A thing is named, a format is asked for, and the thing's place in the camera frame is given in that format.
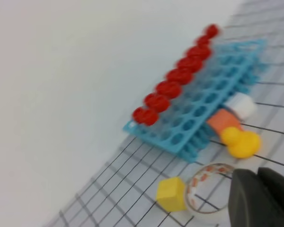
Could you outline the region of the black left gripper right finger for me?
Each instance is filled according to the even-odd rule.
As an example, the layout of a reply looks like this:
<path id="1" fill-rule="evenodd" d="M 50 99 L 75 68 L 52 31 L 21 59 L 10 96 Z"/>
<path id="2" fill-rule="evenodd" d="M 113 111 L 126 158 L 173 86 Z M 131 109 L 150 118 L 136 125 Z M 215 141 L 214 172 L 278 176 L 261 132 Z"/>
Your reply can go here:
<path id="1" fill-rule="evenodd" d="M 259 168 L 257 176 L 268 193 L 270 226 L 284 227 L 284 176 L 267 167 Z"/>

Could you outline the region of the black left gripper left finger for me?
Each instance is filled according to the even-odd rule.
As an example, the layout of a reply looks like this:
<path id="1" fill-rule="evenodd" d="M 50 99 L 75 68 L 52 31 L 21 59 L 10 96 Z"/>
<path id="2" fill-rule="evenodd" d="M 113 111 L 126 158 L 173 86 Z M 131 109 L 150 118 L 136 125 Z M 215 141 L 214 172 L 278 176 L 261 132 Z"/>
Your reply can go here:
<path id="1" fill-rule="evenodd" d="M 232 227 L 270 227 L 271 205 L 257 173 L 247 169 L 234 170 L 228 210 Z"/>

